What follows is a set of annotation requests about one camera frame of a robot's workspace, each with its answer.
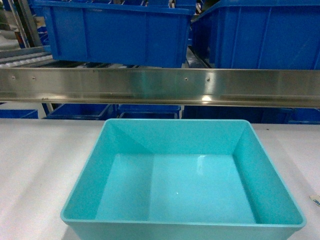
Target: white sticker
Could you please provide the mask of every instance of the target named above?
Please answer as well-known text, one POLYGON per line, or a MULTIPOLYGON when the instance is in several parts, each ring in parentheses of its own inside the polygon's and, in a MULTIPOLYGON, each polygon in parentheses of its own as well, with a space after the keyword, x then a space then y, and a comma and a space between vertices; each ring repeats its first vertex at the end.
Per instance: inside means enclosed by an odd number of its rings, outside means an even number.
POLYGON ((318 206, 320 207, 320 196, 318 195, 311 195, 310 199, 318 206))

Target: white table surface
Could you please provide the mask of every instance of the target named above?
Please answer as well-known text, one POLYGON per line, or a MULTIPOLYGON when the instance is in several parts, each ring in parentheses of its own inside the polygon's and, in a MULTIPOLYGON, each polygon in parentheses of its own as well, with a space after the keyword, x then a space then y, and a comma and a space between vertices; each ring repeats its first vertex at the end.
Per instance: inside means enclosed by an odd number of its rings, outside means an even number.
MULTIPOLYGON (((102 125, 0 119, 0 240, 79 240, 60 211, 102 125)), ((307 219, 289 240, 320 240, 320 125, 253 127, 307 219)))

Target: metal frame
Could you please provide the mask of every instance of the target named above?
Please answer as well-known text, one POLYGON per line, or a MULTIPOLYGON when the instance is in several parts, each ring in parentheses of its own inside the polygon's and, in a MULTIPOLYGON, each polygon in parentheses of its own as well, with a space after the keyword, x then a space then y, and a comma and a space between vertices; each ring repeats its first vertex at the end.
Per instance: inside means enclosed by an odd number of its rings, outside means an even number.
POLYGON ((9 0, 8 2, 24 46, 26 48, 42 46, 28 0, 9 0))
POLYGON ((6 68, 0 101, 320 107, 320 71, 6 68))

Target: blue plastic bin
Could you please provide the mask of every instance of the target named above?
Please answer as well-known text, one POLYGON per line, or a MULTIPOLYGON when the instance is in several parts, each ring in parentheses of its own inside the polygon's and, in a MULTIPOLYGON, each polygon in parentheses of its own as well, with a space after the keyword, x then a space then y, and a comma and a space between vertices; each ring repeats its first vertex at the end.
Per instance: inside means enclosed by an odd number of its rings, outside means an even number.
POLYGON ((144 2, 145 2, 144 0, 125 0, 123 4, 139 6, 144 2))
POLYGON ((320 1, 221 0, 192 23, 193 48, 226 69, 320 69, 320 1))
POLYGON ((148 7, 167 8, 169 0, 148 0, 148 7))
POLYGON ((38 110, 0 109, 0 119, 38 119, 38 110))
POLYGON ((288 123, 320 125, 320 109, 296 108, 288 123))
POLYGON ((197 0, 175 0, 175 7, 196 11, 197 0))
POLYGON ((82 240, 285 240, 306 224, 244 120, 106 121, 61 218, 82 240))
POLYGON ((106 3, 36 0, 53 58, 181 68, 193 11, 106 3))
POLYGON ((123 119, 178 119, 180 110, 178 105, 120 104, 117 108, 123 119))
POLYGON ((287 124, 292 108, 185 106, 184 119, 241 119, 252 124, 287 124))
POLYGON ((124 112, 119 115, 120 119, 178 119, 179 115, 172 112, 124 112))
POLYGON ((113 104, 62 104, 45 119, 107 120, 117 116, 113 104))

